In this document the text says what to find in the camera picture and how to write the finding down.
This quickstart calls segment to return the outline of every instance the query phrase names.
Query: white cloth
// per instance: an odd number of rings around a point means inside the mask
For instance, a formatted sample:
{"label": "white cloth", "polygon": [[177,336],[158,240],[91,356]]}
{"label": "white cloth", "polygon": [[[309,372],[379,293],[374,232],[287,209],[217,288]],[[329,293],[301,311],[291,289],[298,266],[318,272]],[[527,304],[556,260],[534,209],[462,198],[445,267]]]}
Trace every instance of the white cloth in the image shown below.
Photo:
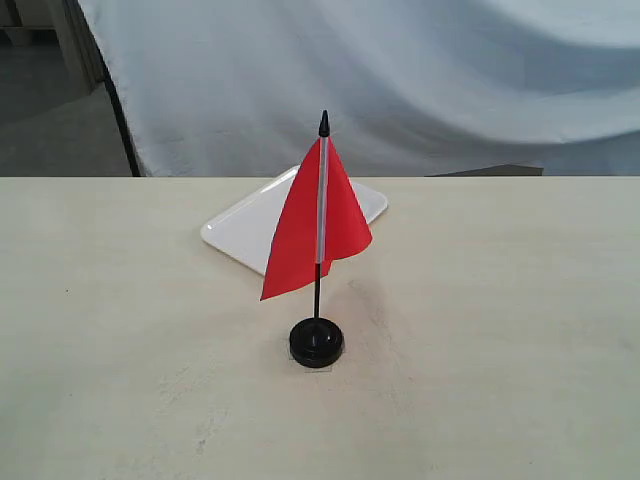
{"label": "white cloth", "polygon": [[637,0],[80,0],[151,175],[638,173]]}

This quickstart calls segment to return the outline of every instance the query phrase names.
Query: flag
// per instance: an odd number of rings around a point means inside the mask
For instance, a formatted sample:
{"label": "flag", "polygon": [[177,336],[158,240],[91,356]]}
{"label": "flag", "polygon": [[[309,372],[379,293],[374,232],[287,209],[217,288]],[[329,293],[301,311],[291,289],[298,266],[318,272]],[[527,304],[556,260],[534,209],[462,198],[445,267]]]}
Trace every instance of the flag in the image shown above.
{"label": "flag", "polygon": [[[324,136],[328,137],[328,122]],[[324,218],[320,219],[322,195],[319,195],[319,189],[323,188],[321,181],[325,180],[321,171],[323,145],[327,149],[326,209]],[[318,235],[322,225],[325,227],[324,246],[318,245],[322,242]],[[333,260],[362,252],[371,240],[369,225],[333,141],[330,137],[319,138],[300,165],[282,209],[271,243],[261,300],[312,283],[319,248],[323,251],[322,276],[325,276]]]}

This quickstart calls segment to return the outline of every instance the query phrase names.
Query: black round base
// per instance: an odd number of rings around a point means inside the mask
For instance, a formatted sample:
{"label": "black round base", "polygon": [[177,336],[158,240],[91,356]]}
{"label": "black round base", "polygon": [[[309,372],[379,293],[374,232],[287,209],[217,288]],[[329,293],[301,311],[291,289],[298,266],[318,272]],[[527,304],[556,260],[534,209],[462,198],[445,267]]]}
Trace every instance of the black round base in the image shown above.
{"label": "black round base", "polygon": [[326,318],[306,318],[289,334],[289,348],[296,362],[309,368],[331,365],[342,354],[342,331]]}

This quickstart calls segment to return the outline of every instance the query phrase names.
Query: table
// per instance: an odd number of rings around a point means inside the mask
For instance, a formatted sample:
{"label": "table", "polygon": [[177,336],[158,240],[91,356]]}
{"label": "table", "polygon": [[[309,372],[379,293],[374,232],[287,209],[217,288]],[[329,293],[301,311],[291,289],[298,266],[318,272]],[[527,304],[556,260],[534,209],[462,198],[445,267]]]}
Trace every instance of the table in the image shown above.
{"label": "table", "polygon": [[640,179],[359,181],[317,372],[199,238],[263,180],[0,179],[0,478],[637,478]]}

